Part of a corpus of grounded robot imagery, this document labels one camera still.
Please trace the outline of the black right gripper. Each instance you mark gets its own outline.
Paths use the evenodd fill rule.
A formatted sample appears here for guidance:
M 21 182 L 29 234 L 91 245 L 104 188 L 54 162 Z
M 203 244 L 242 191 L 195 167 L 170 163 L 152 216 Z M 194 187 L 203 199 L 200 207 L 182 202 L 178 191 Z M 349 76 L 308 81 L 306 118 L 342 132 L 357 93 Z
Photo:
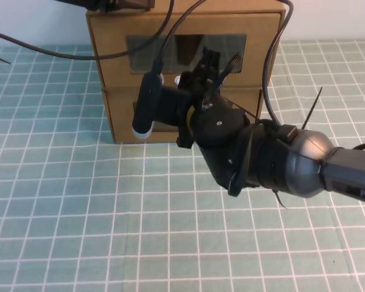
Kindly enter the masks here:
M 194 69 L 181 75 L 178 91 L 184 97 L 176 109 L 178 147 L 197 144 L 215 182 L 230 196 L 247 186 L 250 121 L 247 112 L 225 101 L 219 89 L 239 62 L 236 53 L 220 72 L 220 53 L 204 46 Z

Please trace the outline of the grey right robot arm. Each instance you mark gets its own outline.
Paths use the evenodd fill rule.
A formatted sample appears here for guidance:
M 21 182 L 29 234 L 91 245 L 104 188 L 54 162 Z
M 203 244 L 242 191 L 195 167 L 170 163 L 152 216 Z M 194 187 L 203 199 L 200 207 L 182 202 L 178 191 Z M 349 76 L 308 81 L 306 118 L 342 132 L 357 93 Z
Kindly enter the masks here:
M 259 119 L 225 99 L 221 83 L 239 62 L 234 55 L 221 69 L 220 53 L 203 49 L 179 81 L 193 95 L 185 129 L 217 184 L 230 196 L 264 187 L 301 198 L 331 191 L 365 202 L 365 144 L 337 147 L 323 133 Z

